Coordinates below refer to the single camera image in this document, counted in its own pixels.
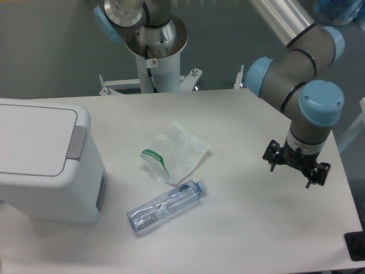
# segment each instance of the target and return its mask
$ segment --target metal bracket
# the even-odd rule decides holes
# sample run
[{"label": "metal bracket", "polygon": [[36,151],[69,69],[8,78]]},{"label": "metal bracket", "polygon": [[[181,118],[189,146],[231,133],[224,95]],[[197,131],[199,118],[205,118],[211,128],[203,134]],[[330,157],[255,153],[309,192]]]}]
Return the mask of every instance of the metal bracket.
[{"label": "metal bracket", "polygon": [[328,163],[317,163],[315,159],[318,154],[304,155],[301,152],[302,149],[300,147],[293,151],[287,143],[284,147],[281,147],[278,142],[271,140],[262,158],[271,165],[271,172],[274,171],[276,165],[286,164],[299,170],[307,177],[308,183],[306,188],[309,188],[311,184],[323,186],[331,165]]},{"label": "metal bracket", "polygon": [[[180,92],[191,92],[193,90],[198,90],[196,83],[202,73],[203,71],[194,68],[187,76],[180,76]],[[131,90],[141,87],[139,79],[104,81],[101,75],[99,75],[99,78],[100,84],[102,86],[102,90],[100,91],[99,95],[102,96],[121,94],[115,90]]]},{"label": "metal bracket", "polygon": [[196,86],[196,83],[202,74],[203,71],[193,68],[191,72],[185,77],[185,79],[180,83],[180,92],[191,92],[198,90],[199,88]]}]

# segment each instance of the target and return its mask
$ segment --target metal pipe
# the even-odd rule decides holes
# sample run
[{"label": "metal pipe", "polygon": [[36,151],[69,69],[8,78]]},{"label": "metal pipe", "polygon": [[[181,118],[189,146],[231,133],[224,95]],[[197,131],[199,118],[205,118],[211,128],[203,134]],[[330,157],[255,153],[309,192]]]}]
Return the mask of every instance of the metal pipe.
[{"label": "metal pipe", "polygon": [[116,0],[115,5],[122,7],[124,10],[138,10],[142,7],[144,0]]},{"label": "metal pipe", "polygon": [[114,24],[135,29],[146,23],[143,3],[144,0],[105,0],[104,9]]},{"label": "metal pipe", "polygon": [[250,2],[285,46],[290,45],[296,37],[315,24],[297,0],[250,0]]},{"label": "metal pipe", "polygon": [[146,0],[149,22],[146,27],[163,27],[171,18],[171,0]]}]

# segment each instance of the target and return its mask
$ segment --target silver metal cylinder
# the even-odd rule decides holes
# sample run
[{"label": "silver metal cylinder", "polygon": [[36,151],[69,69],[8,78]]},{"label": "silver metal cylinder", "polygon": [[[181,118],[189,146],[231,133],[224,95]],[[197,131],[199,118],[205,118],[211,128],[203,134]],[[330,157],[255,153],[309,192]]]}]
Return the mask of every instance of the silver metal cylinder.
[{"label": "silver metal cylinder", "polygon": [[297,0],[250,0],[250,2],[285,46],[314,23]]},{"label": "silver metal cylinder", "polygon": [[137,10],[142,7],[144,0],[116,0],[115,4],[125,10]]},{"label": "silver metal cylinder", "polygon": [[305,144],[302,143],[301,141],[297,140],[291,133],[291,131],[289,130],[289,132],[286,135],[286,141],[288,143],[288,145],[290,146],[290,148],[292,150],[296,150],[298,147],[300,147],[302,149],[302,154],[303,155],[313,155],[316,154],[318,152],[320,152],[322,150],[323,145],[325,144],[325,142],[322,142],[320,144]]},{"label": "silver metal cylinder", "polygon": [[171,0],[145,0],[149,11],[150,27],[161,27],[171,17]]},{"label": "silver metal cylinder", "polygon": [[143,2],[143,0],[105,0],[104,9],[109,19],[116,25],[132,27],[143,18]]}]

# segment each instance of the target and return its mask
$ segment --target black ring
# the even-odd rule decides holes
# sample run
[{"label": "black ring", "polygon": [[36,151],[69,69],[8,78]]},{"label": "black ring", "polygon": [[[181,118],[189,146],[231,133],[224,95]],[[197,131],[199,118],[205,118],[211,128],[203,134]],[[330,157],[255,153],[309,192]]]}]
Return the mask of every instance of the black ring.
[{"label": "black ring", "polygon": [[308,57],[309,61],[312,63],[313,70],[314,70],[313,78],[315,78],[317,76],[317,65],[315,64],[315,60],[312,57],[312,55],[310,55],[308,52],[306,52],[305,50],[302,50],[302,49],[293,49],[292,51],[299,51],[300,53],[302,53]]},{"label": "black ring", "polygon": [[303,30],[301,33],[299,33],[293,40],[291,40],[287,45],[286,48],[288,49],[292,44],[294,44],[300,37],[302,37],[303,35],[305,35],[310,29],[312,29],[313,27],[315,27],[317,24],[313,23],[312,25],[310,25],[309,27],[307,27],[305,30]]},{"label": "black ring", "polygon": [[291,91],[287,94],[287,96],[285,97],[283,103],[281,104],[280,107],[280,112],[284,113],[284,109],[286,107],[286,104],[289,102],[290,98],[293,96],[293,94],[301,87],[304,86],[307,82],[301,82],[299,84],[297,84],[295,87],[293,87],[291,89]]}]

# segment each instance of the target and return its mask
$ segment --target bottle cap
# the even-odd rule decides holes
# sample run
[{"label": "bottle cap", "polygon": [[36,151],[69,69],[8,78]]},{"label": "bottle cap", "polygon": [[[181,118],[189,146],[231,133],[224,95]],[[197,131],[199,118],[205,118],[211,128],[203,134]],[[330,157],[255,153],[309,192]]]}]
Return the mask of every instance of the bottle cap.
[{"label": "bottle cap", "polygon": [[200,192],[206,191],[206,185],[203,180],[197,181],[197,185]]}]

